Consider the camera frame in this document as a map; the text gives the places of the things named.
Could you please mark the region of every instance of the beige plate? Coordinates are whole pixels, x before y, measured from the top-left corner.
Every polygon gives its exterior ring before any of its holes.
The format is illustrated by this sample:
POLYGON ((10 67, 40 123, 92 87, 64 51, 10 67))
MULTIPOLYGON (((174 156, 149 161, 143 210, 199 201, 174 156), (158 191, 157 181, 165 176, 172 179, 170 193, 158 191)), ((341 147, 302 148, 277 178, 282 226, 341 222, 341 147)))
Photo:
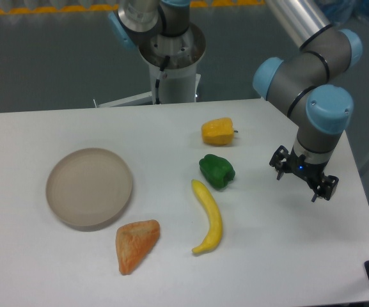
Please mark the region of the beige plate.
POLYGON ((53 212, 72 226, 95 226, 115 217, 132 192, 132 174, 115 153, 87 148, 54 167, 46 186, 53 212))

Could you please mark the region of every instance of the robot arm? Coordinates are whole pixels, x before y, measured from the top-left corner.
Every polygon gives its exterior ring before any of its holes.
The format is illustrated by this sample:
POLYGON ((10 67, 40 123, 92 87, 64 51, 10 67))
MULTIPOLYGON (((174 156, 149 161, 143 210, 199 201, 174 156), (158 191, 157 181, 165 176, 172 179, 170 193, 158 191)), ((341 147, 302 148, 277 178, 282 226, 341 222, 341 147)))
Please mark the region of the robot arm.
POLYGON ((353 111, 352 97, 342 88, 327 85, 354 65, 363 49, 359 37, 337 31, 312 0, 267 0, 269 8, 301 53, 282 61, 265 61, 253 79, 254 89, 298 125, 291 154, 281 146, 270 165, 306 181, 317 197, 329 200, 338 178, 325 176, 332 156, 353 111))
POLYGON ((138 45, 149 66, 153 104, 195 101, 205 38, 189 13, 190 0, 122 0, 117 14, 109 14, 120 43, 138 45))
POLYGON ((116 18, 117 34, 124 42, 140 45, 151 37, 164 35, 175 37, 184 34, 190 25, 189 1, 180 0, 122 0, 116 18))

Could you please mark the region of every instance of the blue joint cap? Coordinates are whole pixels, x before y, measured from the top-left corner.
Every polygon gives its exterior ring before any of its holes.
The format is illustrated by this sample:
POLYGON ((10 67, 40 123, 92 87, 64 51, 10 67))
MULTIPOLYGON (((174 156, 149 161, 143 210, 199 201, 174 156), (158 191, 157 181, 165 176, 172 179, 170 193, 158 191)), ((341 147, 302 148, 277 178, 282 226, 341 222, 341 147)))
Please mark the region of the blue joint cap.
POLYGON ((311 124, 326 134, 342 133, 349 124, 353 100, 343 88, 327 84, 315 88, 306 101, 311 124))
POLYGON ((352 67, 362 57, 362 54, 363 54, 362 41, 358 37, 358 35, 355 32, 352 32, 351 30, 342 29, 342 30, 339 30, 339 31, 341 31, 344 35, 346 35, 346 37, 349 40, 350 48, 352 49, 352 57, 350 59, 349 67, 352 67))
POLYGON ((163 2, 166 5, 179 6, 179 7, 190 5, 190 0, 162 0, 161 2, 163 2))
POLYGON ((107 16, 107 18, 109 19, 109 22, 112 27, 112 31, 114 35, 116 36, 116 38, 118 39, 118 41, 120 42, 120 45, 122 45, 128 50, 134 49, 136 45, 127 35, 126 31, 124 30, 123 26, 120 24, 120 21, 118 20, 116 15, 113 12, 111 12, 107 16))
POLYGON ((255 72, 253 78, 253 88, 267 100, 267 94, 269 86, 271 85, 272 79, 283 60, 279 58, 269 58, 263 62, 255 72))

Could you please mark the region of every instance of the toy banana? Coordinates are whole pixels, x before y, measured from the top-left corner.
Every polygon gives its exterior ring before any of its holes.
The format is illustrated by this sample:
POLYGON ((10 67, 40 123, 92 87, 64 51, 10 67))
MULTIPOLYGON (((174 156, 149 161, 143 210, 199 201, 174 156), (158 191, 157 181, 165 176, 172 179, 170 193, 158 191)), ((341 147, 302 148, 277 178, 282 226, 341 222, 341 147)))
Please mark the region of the toy banana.
POLYGON ((207 187, 198 180, 191 180, 191 185, 198 201, 205 209, 210 222, 210 228, 203 242, 192 249, 192 252, 198 255, 213 251, 218 246, 223 236, 223 220, 221 219, 217 203, 207 187))

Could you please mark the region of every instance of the white cylindrical base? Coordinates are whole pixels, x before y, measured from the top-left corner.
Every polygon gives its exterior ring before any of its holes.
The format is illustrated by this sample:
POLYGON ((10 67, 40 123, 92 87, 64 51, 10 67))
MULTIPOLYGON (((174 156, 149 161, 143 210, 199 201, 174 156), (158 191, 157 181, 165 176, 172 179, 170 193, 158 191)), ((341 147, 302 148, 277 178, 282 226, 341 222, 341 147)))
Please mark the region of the white cylindrical base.
MULTIPOLYGON (((153 103, 155 103, 155 85, 160 68, 149 64, 150 86, 153 103)), ((196 101, 196 69, 197 63, 185 68, 165 69, 159 85, 159 100, 162 104, 179 104, 196 101)))

